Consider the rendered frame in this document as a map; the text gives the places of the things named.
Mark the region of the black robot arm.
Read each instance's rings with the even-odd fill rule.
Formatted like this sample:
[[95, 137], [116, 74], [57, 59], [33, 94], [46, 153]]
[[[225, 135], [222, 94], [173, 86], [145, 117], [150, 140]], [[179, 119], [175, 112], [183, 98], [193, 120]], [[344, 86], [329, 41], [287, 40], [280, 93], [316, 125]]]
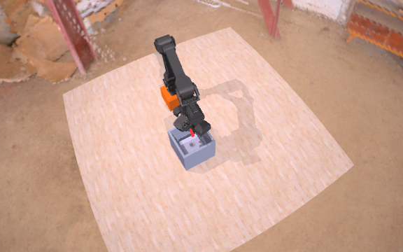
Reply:
[[[168, 34], [155, 39], [154, 44], [156, 50], [162, 55], [164, 60], [166, 71], [164, 73], [163, 83], [166, 88], [168, 87], [167, 91], [172, 97], [175, 95], [178, 97], [182, 109], [187, 114], [187, 116], [185, 116], [183, 112], [181, 112], [181, 115], [177, 117], [173, 125], [181, 132], [187, 132], [190, 129], [190, 125], [198, 125], [205, 119], [197, 103], [197, 101], [200, 100], [200, 93], [190, 77], [185, 75], [176, 53], [175, 38]], [[194, 93], [196, 96], [193, 95]]]

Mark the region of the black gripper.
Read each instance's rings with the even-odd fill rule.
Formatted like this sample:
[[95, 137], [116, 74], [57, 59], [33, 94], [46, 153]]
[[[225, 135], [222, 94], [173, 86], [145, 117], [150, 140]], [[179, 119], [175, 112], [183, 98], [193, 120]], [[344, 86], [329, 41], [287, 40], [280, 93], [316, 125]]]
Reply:
[[[186, 112], [182, 109], [181, 105], [178, 105], [176, 108], [173, 109], [173, 114], [178, 117], [178, 114], [183, 112], [185, 116], [187, 116]], [[211, 129], [211, 124], [203, 120], [203, 122], [199, 123], [198, 125], [191, 125], [190, 129], [192, 129], [193, 133], [197, 133], [199, 136], [204, 135]]]

